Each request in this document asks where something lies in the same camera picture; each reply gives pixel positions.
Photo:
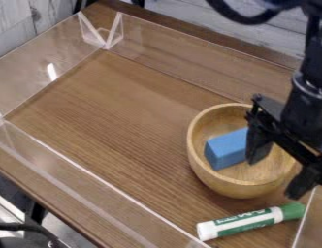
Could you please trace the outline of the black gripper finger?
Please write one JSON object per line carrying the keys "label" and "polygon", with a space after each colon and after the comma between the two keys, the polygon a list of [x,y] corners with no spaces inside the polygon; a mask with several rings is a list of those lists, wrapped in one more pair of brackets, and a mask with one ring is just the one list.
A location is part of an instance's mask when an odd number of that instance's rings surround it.
{"label": "black gripper finger", "polygon": [[299,200],[320,185],[322,185],[322,163],[316,163],[302,168],[287,186],[285,195],[293,200]]}
{"label": "black gripper finger", "polygon": [[269,155],[274,144],[275,131],[261,122],[251,122],[247,134],[247,162],[254,165]]}

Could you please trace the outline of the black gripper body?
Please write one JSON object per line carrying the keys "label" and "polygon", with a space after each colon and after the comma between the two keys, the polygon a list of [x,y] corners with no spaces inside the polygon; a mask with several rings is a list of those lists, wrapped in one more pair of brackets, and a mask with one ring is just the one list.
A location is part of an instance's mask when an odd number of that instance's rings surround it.
{"label": "black gripper body", "polygon": [[249,125],[261,122],[271,128],[274,143],[305,166],[322,163],[322,86],[295,72],[286,103],[263,94],[255,94],[253,102],[246,116]]}

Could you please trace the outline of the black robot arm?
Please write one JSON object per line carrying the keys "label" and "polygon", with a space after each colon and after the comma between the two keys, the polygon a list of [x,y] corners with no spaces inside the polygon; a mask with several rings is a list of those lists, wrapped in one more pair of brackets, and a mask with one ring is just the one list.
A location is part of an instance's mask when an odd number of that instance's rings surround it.
{"label": "black robot arm", "polygon": [[279,145],[302,164],[286,196],[297,200],[322,185],[322,0],[266,2],[271,10],[302,8],[307,15],[305,55],[285,103],[262,94],[247,112],[247,161],[259,162]]}

